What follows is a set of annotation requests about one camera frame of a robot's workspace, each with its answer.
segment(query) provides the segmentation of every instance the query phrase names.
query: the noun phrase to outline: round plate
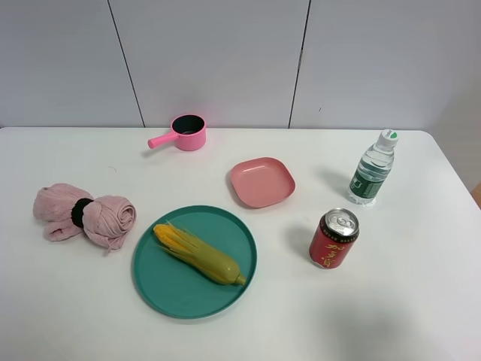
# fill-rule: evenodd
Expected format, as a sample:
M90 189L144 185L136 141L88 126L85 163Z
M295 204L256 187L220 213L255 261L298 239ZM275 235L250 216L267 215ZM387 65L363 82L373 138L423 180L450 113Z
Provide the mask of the round plate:
M246 284L217 284L166 253L153 233L156 224L166 222L235 259ZM256 264L254 238L241 220L220 208L193 205L167 213L149 227L135 250L133 277L141 297L153 309L176 318L200 318L232 305L249 286Z

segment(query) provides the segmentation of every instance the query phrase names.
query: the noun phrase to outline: plastic bottle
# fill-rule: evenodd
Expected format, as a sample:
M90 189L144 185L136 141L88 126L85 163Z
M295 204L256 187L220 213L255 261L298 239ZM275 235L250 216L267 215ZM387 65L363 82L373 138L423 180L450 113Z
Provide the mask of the plastic bottle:
M366 150L349 184L348 198L352 203L374 203L380 187L391 171L397 143L398 133L392 129L384 129L377 142Z

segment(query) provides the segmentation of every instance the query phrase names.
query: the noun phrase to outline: pink handle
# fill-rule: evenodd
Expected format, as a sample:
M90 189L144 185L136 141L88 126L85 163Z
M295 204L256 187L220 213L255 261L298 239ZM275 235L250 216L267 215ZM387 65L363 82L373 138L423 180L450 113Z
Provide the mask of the pink handle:
M164 143L167 143L169 141L175 141L177 138L179 138L179 135L176 132L169 132L166 135L162 135L157 138L149 139L147 142L147 145L149 146L150 149L153 149L155 147L158 147L159 145L162 145Z

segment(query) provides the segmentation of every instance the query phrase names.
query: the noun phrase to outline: pink saucepan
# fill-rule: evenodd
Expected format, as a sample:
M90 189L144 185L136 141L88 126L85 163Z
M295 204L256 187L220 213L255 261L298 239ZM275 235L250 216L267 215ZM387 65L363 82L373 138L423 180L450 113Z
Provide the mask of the pink saucepan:
M171 131L158 138L149 139L150 149L175 141L181 150L197 150L205 144L205 121L197 115L183 115L174 119Z

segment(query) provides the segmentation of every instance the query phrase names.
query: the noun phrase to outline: pink plate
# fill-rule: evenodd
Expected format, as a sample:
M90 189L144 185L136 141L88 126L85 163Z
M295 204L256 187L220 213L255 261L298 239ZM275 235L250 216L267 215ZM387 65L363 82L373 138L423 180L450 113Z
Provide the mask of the pink plate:
M231 182L240 200L252 208L275 205L289 197L295 182L286 166L274 158L258 158L237 164Z

